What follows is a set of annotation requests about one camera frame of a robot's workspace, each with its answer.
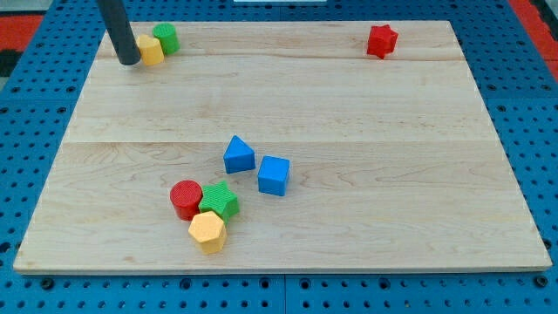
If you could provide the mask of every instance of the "wooden table surface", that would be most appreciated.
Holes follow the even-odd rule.
[[[552,263],[451,25],[175,23],[162,65],[103,40],[15,261],[23,274],[425,273]],[[136,35],[153,24],[133,24]],[[291,160],[287,195],[224,172],[233,134]],[[226,180],[241,213],[204,256],[172,185]]]

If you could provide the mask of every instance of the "green block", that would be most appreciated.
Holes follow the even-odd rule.
[[[202,186],[203,197],[198,206],[200,212],[213,210],[224,222],[240,212],[236,194],[228,189],[227,182],[221,181],[212,186]]]
[[[173,54],[180,49],[176,29],[170,23],[157,24],[153,28],[153,36],[159,39],[163,53],[166,55]]]

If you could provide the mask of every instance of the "blue block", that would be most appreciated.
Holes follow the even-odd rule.
[[[236,135],[228,143],[223,160],[227,174],[255,169],[254,149]]]
[[[285,196],[289,183],[289,166],[289,160],[263,156],[258,172],[258,190],[262,193]]]

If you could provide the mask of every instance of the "plastic block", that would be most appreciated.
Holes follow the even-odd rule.
[[[227,174],[255,169],[254,150],[236,135],[228,144],[223,159],[225,160]]]
[[[194,216],[188,234],[203,254],[219,252],[227,241],[225,222],[212,211]]]
[[[180,43],[176,36],[176,29],[172,24],[158,24],[153,28],[153,35],[159,39],[164,54],[173,54],[180,49]]]
[[[201,187],[195,181],[180,181],[171,189],[171,203],[176,215],[185,221],[191,221],[200,213]]]
[[[221,181],[212,186],[203,186],[200,212],[214,211],[224,222],[239,213],[238,198],[228,189],[227,182]]]
[[[385,58],[385,55],[395,50],[398,41],[397,32],[393,31],[390,25],[372,26],[368,37],[367,54]]]
[[[258,190],[262,193],[285,196],[289,183],[289,166],[289,160],[263,156],[258,172]]]
[[[136,42],[144,65],[157,65],[165,61],[165,55],[160,47],[159,39],[143,34],[139,35]]]

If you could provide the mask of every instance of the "blue pegboard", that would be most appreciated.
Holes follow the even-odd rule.
[[[558,258],[558,87],[505,0],[126,1],[136,21],[446,19],[521,190]],[[104,32],[93,0],[57,0],[0,94],[0,312],[556,313],[558,274],[19,276],[11,265]]]

